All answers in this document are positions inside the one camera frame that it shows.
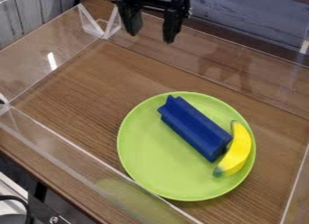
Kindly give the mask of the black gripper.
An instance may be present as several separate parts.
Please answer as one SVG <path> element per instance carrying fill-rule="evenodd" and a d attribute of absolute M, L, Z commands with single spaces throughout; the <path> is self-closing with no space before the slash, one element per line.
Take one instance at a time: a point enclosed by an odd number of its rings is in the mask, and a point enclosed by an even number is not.
<path fill-rule="evenodd" d="M 191 0 L 112 0 L 117 3 L 117 11 L 127 33 L 135 36 L 141 29 L 141 7 L 153 11 L 164 11 L 163 40 L 172 43 L 180 31 L 183 17 L 191 16 Z"/>

